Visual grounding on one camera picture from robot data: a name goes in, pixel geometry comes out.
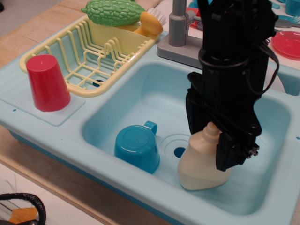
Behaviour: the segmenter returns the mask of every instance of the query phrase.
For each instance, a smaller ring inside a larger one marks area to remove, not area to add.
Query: wooden table
[[[87,1],[63,0],[0,37],[0,67],[83,16]],[[136,0],[145,9],[159,0]],[[0,162],[105,224],[166,225],[168,222],[69,167],[14,139],[0,126]],[[300,224],[300,206],[292,224]]]

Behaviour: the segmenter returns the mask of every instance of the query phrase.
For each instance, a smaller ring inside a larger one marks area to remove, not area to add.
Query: yellow dish rack
[[[24,54],[20,68],[27,72],[26,62],[35,55],[54,55],[70,92],[100,95],[157,42],[158,36],[132,32],[138,26],[103,26],[86,15]]]

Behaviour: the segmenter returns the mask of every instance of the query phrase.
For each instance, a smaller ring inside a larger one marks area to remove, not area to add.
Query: fork
[[[287,15],[279,15],[278,16],[280,19],[283,19],[283,20],[289,20],[293,23],[298,23],[300,22],[300,16],[287,16]]]
[[[299,23],[295,23],[295,22],[291,22],[289,20],[278,19],[275,22],[275,27],[285,27],[285,28],[300,27],[300,24]]]

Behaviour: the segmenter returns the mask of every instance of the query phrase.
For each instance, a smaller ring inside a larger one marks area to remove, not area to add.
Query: blue cup
[[[300,0],[286,0],[285,12],[288,15],[300,15]]]
[[[149,173],[159,165],[155,135],[156,123],[147,121],[144,126],[132,125],[122,129],[116,138],[114,155]]]

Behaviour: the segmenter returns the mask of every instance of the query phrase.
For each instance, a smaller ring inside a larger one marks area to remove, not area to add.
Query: cable
[[[39,222],[38,225],[46,224],[46,211],[43,202],[33,194],[27,193],[12,193],[12,194],[1,194],[0,200],[11,200],[11,199],[22,199],[31,202],[37,208]]]
[[[272,84],[273,84],[273,82],[274,82],[274,80],[275,80],[275,78],[276,78],[276,75],[277,75],[278,70],[279,70],[279,60],[278,60],[277,56],[275,55],[275,53],[274,53],[268,46],[266,46],[264,43],[261,43],[261,44],[258,46],[258,48],[259,48],[261,51],[263,51],[264,53],[266,53],[266,54],[267,54],[271,59],[273,59],[273,60],[275,61],[275,63],[276,63],[276,70],[275,70],[274,73],[273,73],[273,76],[272,76],[272,78],[271,78],[271,80],[270,80],[270,83],[269,83],[269,85],[265,88],[265,90],[263,90],[263,91],[258,92],[258,91],[256,91],[256,90],[253,89],[253,87],[251,86],[251,82],[250,82],[250,73],[246,73],[247,85],[248,85],[250,91],[253,92],[253,93],[256,94],[256,95],[262,95],[262,94],[264,94],[264,93],[272,86]]]

